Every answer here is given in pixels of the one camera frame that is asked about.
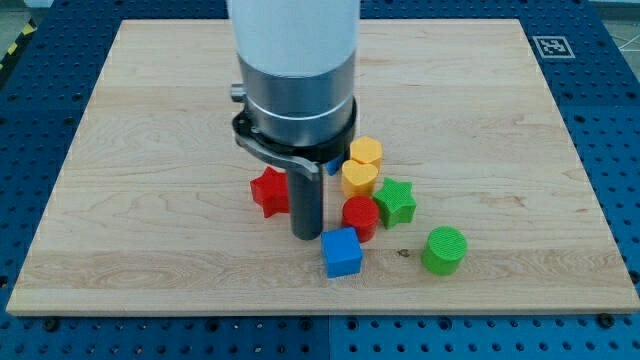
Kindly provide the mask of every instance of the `wood grain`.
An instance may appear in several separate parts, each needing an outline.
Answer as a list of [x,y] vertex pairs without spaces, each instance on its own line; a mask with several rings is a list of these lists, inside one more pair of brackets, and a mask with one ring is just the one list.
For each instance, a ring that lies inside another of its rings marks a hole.
[[[359,133],[412,181],[414,222],[328,280],[320,243],[263,219],[230,120],[225,21],[123,21],[7,310],[18,316],[634,312],[638,296],[517,21],[363,21]],[[340,178],[325,179],[325,228]],[[454,275],[420,264],[456,226]],[[401,256],[399,250],[406,249]]]

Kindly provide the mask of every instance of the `blue perforated table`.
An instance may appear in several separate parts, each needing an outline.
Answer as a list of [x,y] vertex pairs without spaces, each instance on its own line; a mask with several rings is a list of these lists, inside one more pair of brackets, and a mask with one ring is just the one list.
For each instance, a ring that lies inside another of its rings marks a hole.
[[[225,17],[222,0],[54,3],[0,92],[3,308],[120,21]],[[367,0],[362,17],[520,19],[637,283],[640,84],[591,5]],[[640,354],[639,329],[638,314],[17,319],[2,312],[0,359],[630,358]]]

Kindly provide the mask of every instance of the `green cylinder block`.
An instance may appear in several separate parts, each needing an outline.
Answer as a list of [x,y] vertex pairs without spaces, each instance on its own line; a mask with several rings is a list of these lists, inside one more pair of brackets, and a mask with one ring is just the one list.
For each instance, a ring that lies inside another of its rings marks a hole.
[[422,264],[437,275],[453,274],[467,253],[467,240],[450,226],[433,229],[427,239]]

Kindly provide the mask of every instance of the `toy block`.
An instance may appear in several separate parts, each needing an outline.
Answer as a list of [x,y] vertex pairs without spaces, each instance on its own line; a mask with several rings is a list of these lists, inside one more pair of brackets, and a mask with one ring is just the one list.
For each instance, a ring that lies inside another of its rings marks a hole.
[[433,229],[427,239],[422,264],[436,275],[453,274],[467,253],[467,240],[450,226]]
[[375,235],[379,217],[378,205],[365,196],[352,197],[342,206],[342,226],[352,226],[360,243],[371,240]]
[[351,160],[360,164],[371,164],[380,171],[382,166],[382,144],[378,140],[363,136],[352,141],[349,149]]
[[411,188],[410,182],[397,182],[385,178],[382,189],[373,194],[385,228],[391,229],[398,223],[410,223],[413,220],[416,201],[411,195]]
[[354,228],[325,231],[320,238],[328,278],[360,272],[362,249]]
[[342,192],[344,196],[371,196],[378,177],[378,169],[371,164],[347,160],[342,164]]
[[251,180],[253,201],[262,207],[265,218],[289,212],[287,175],[267,167],[262,175]]
[[340,156],[338,156],[337,158],[329,161],[328,163],[324,164],[324,168],[327,169],[327,174],[329,174],[329,176],[333,176],[335,175],[338,170],[340,170],[340,168],[342,167],[342,164],[345,162],[345,160],[347,160],[348,156],[348,151],[341,154]]

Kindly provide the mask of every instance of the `yellow black hazard tape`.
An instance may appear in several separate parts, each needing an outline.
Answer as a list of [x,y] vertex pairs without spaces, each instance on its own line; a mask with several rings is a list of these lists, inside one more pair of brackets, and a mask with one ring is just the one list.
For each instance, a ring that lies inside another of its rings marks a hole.
[[7,49],[7,53],[2,58],[2,61],[0,61],[0,90],[9,80],[9,76],[18,63],[20,55],[24,53],[36,30],[37,27],[35,22],[33,20],[29,20],[27,25],[25,25],[20,32],[20,35],[18,35],[16,41],[14,41]]

